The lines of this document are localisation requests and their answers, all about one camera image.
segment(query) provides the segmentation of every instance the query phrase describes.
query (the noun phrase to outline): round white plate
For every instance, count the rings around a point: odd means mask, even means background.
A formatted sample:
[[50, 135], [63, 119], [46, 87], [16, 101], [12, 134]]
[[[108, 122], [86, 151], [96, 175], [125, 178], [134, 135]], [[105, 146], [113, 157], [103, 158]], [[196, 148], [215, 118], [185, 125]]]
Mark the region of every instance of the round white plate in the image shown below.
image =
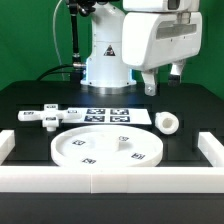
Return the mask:
[[156, 135], [122, 125], [71, 129], [51, 143], [53, 161], [64, 167], [152, 167], [162, 155], [163, 143]]

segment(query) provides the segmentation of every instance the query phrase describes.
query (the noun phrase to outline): white robot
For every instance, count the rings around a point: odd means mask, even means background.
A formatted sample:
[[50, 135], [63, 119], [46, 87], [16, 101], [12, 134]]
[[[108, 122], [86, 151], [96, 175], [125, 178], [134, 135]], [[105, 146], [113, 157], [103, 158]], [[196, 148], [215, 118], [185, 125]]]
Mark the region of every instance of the white robot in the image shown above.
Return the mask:
[[135, 86], [135, 69], [142, 72], [145, 93], [153, 96], [158, 68], [170, 63], [169, 84], [179, 84], [186, 59], [201, 46], [199, 1], [123, 0], [124, 9], [132, 11], [125, 15], [108, 1], [78, 0], [80, 13], [91, 13], [93, 30], [82, 86], [97, 93], [122, 93]]

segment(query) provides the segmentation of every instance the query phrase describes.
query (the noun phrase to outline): green backdrop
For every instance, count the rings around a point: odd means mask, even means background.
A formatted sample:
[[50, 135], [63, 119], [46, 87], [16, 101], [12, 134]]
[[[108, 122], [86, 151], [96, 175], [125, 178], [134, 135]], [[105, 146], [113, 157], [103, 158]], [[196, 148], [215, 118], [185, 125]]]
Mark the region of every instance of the green backdrop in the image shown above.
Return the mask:
[[[14, 81], [35, 80], [58, 65], [52, 35], [57, 3], [58, 0], [0, 1], [0, 89]], [[201, 0], [200, 11], [202, 48], [198, 56], [187, 61], [183, 82], [201, 84], [224, 99], [224, 1]], [[85, 60], [91, 52], [90, 18], [78, 20], [80, 52]], [[70, 63], [70, 15], [65, 4], [58, 11], [57, 39], [63, 63]], [[169, 65], [160, 69], [161, 82], [167, 82], [169, 71]]]

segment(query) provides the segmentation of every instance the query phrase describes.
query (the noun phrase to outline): black table surface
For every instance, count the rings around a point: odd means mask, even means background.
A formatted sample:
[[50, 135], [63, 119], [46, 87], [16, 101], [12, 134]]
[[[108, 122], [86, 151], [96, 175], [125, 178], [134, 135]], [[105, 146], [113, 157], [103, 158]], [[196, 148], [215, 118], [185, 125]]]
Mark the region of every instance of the black table surface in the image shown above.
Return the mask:
[[[70, 82], [15, 82], [0, 92], [0, 130], [15, 130], [16, 147], [3, 165], [55, 165], [49, 156], [52, 138], [84, 124], [61, 124], [49, 134], [40, 121], [19, 122], [20, 110], [42, 110], [44, 104], [68, 107], [146, 108], [151, 126], [135, 125], [161, 138], [159, 166], [211, 166], [197, 148], [198, 133], [210, 131], [224, 143], [224, 101], [195, 84], [159, 86], [157, 96], [144, 87], [122, 95], [98, 95]], [[157, 112], [175, 114], [180, 127], [165, 136], [154, 125]], [[2, 223], [223, 223], [223, 194], [0, 194]]]

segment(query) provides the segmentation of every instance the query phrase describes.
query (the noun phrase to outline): warning label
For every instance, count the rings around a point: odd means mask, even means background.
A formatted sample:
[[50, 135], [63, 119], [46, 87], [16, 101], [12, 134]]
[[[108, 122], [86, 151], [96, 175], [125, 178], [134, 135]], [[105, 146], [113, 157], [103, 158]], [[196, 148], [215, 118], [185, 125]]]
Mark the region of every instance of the warning label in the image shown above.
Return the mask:
[[104, 56], [116, 56], [111, 45], [107, 48]]

